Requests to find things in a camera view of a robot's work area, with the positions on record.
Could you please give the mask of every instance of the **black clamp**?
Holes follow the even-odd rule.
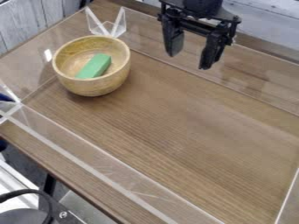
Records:
[[[210,69],[221,60],[226,46],[234,43],[241,18],[221,7],[222,0],[161,0],[161,2],[162,13],[158,20],[163,24],[163,42],[169,55],[174,57],[182,51],[185,31],[193,32],[207,38],[199,68]],[[206,24],[201,18],[215,19],[219,24]]]

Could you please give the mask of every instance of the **bowl rim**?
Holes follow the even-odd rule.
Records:
[[[81,40],[81,39],[86,39],[86,38],[105,38],[105,39],[114,39],[117,42],[119,42],[123,47],[126,48],[126,53],[127,53],[127,56],[126,57],[126,62],[123,64],[123,66],[114,72],[111,73],[107,73],[106,75],[103,76],[99,76],[98,78],[90,78],[90,79],[78,79],[78,78],[73,78],[70,77],[69,75],[66,75],[62,70],[58,68],[58,65],[57,65],[57,58],[63,50],[63,48],[66,48],[70,44],[73,44],[75,41]],[[74,40],[71,40],[70,42],[67,42],[61,48],[59,50],[57,51],[57,53],[54,54],[54,57],[53,57],[53,67],[54,67],[54,70],[55,72],[63,76],[65,78],[70,79],[70,80],[74,80],[74,81],[97,81],[97,80],[101,80],[101,79],[106,79],[109,76],[114,75],[117,72],[119,72],[126,66],[127,66],[127,63],[130,61],[130,58],[131,58],[131,50],[130,50],[130,47],[127,46],[126,42],[123,40],[121,40],[119,38],[114,38],[114,37],[110,37],[110,36],[103,36],[103,35],[89,35],[89,36],[85,36],[85,37],[81,37],[81,38],[75,38]]]

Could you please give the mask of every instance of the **wooden bowl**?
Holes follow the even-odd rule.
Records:
[[[106,73],[94,79],[75,78],[97,53],[111,56]],[[130,72],[131,52],[127,44],[111,37],[87,36],[67,43],[53,58],[62,85],[77,95],[99,96],[111,93],[125,83]]]

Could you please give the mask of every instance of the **wooden table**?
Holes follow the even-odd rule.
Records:
[[[97,1],[91,8],[111,19],[121,4],[155,12],[131,1]],[[223,222],[274,223],[299,165],[298,116],[134,51],[130,78],[117,92],[98,98],[69,93],[43,53],[89,34],[81,12],[2,58],[2,79],[23,103]],[[239,68],[230,63],[235,58],[247,59]],[[288,89],[296,92],[298,65],[239,46],[227,50],[223,63],[199,76],[222,67],[223,77],[258,85],[263,73],[271,101],[289,109],[290,101],[278,96],[286,97]],[[259,87],[262,95],[267,87]],[[118,222],[165,223],[14,123],[0,131]],[[98,157],[97,152],[77,153],[85,161]]]

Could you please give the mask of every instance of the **green sponge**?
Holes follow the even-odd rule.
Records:
[[[99,77],[109,69],[111,65],[111,56],[105,53],[98,53],[89,64],[81,69],[77,74],[79,79],[91,79]]]

